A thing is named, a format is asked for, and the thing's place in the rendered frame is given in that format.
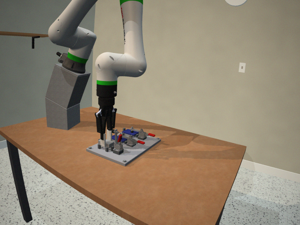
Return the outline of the blue rectangular block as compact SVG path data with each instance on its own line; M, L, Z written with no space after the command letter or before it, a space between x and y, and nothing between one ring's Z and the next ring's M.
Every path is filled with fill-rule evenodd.
M115 141L115 135L112 136L112 140ZM126 138L122 138L122 139L121 139L122 144L123 144L125 141L127 141Z

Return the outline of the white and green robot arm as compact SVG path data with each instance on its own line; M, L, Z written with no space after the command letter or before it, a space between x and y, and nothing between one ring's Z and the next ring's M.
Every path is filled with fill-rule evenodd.
M58 62L69 71L84 74L96 41L96 34L79 24L98 0L72 0L48 30L52 43L68 47L67 53L56 54ZM105 52L95 62L97 96L117 96L119 76L139 77L147 68L142 32L143 0L120 0L124 31L124 54Z

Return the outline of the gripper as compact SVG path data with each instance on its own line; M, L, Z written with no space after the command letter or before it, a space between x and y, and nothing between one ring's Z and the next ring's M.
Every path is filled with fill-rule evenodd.
M98 97L99 111L95 113L97 132L100 133L100 145L106 146L106 124L107 124L107 140L112 141L112 130L115 128L115 118L117 109L113 107L115 97L100 98Z

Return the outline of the blue rectangular plate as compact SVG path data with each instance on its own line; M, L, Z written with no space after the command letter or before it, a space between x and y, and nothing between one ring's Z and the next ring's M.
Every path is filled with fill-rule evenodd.
M136 131L133 131L133 133L131 133L130 129L124 130L124 131L122 131L122 133L124 133L124 135L127 135L127 136L132 135L133 138L136 136L136 134L139 134L139 132L136 132Z

